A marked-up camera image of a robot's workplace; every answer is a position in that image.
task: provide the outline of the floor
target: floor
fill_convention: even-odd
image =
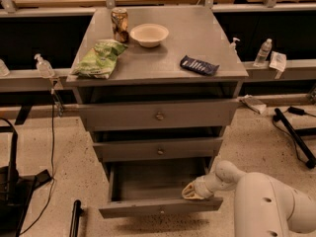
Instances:
[[[288,107],[279,108],[286,111]],[[300,108],[316,115],[316,106]],[[1,109],[0,115],[6,112],[6,109]],[[316,199],[316,169],[309,170],[297,160],[292,140],[274,127],[274,114],[275,107],[268,107],[262,115],[245,107],[239,108],[232,124],[225,130],[224,142],[214,164],[229,160],[243,171],[271,175]],[[316,127],[316,118],[285,115],[295,128]],[[51,124],[50,107],[42,107],[34,108],[25,124],[16,126],[20,176],[37,174],[44,169],[51,171]],[[214,212],[104,219],[98,209],[107,203],[108,181],[92,148],[90,135],[84,130],[75,110],[70,108],[64,117],[54,118],[54,140],[56,181],[51,201],[40,220],[23,234],[24,237],[69,236],[76,199],[81,200],[84,209],[79,237],[234,236],[234,192],[216,194],[223,197],[224,202]],[[0,141],[7,144],[9,139],[2,137]],[[316,153],[315,137],[306,139],[306,143]],[[6,164],[3,157],[0,163],[1,166]],[[24,229],[39,216],[46,204],[49,188],[50,184],[46,184],[35,191]],[[306,235],[290,233],[290,236],[316,237],[316,231]]]

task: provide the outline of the spray bottle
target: spray bottle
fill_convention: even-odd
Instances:
[[[53,71],[49,61],[44,60],[40,54],[36,54],[34,57],[38,61],[37,63],[37,69],[39,71],[39,74],[42,78],[50,78],[54,76],[55,72]]]
[[[236,51],[236,41],[240,41],[240,40],[237,39],[237,38],[233,38],[233,42],[230,43],[230,45],[229,45],[232,49],[235,50],[235,52],[237,52],[237,51]]]

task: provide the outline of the drawer handle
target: drawer handle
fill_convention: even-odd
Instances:
[[[165,153],[165,151],[164,151],[164,149],[159,148],[158,151],[157,151],[157,153],[158,153],[159,155],[163,155],[163,154]]]
[[[165,117],[164,117],[164,115],[162,113],[158,112],[156,114],[156,118],[157,118],[157,120],[163,120]]]

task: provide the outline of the gray cabinet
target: gray cabinet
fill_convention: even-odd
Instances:
[[[160,24],[169,29],[169,37],[154,48],[131,39],[108,80],[67,78],[110,184],[108,205],[100,212],[122,217],[217,210],[221,197],[189,201],[181,192],[209,172],[247,72],[209,9],[127,11],[130,27]],[[96,40],[111,37],[110,11],[100,9],[73,66]],[[184,40],[195,43],[184,46]],[[184,70],[179,63],[186,54],[220,68],[213,77]]]

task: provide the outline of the white bowl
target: white bowl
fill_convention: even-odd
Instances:
[[[168,36],[169,31],[160,25],[143,24],[133,28],[129,34],[141,46],[154,47],[159,45]]]

